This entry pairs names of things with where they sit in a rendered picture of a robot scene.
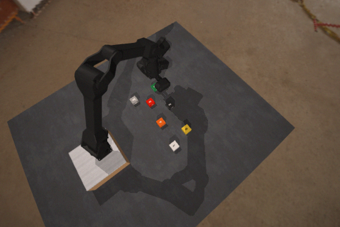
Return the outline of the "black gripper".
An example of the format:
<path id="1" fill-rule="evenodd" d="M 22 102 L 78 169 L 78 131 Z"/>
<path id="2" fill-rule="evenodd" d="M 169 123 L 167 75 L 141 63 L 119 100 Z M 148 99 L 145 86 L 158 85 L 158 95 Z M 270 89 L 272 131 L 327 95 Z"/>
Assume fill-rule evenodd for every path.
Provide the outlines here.
<path id="1" fill-rule="evenodd" d="M 153 69 L 153 70 L 149 70 L 147 68 L 145 68 L 144 65 L 139 63 L 140 61 L 138 61 L 137 67 L 139 68 L 139 70 L 148 78 L 152 79 L 155 78 L 158 82 L 155 83 L 155 88 L 157 89 L 158 92 L 162 92 L 165 89 L 167 89 L 168 87 L 170 87 L 170 81 L 167 80 L 167 78 L 161 78 L 159 75 L 159 68 L 160 65 L 158 64 L 157 68 Z"/>

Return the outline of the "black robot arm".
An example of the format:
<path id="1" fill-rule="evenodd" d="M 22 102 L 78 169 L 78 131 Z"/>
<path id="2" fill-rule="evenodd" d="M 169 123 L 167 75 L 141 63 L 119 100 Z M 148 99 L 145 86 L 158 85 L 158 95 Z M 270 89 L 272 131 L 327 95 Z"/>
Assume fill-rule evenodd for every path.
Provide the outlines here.
<path id="1" fill-rule="evenodd" d="M 165 38 L 156 43 L 140 38 L 135 43 L 104 45 L 98 52 L 88 56 L 74 73 L 77 86 L 83 94 L 86 129 L 83 131 L 81 147 L 92 156 L 102 160 L 112 149 L 108 143 L 108 130 L 102 127 L 102 96 L 116 75 L 120 61 L 142 56 L 140 64 L 153 70 L 160 65 L 159 73 L 167 69 L 169 62 L 162 56 L 170 48 Z M 108 60 L 107 71 L 101 72 L 94 66 Z"/>

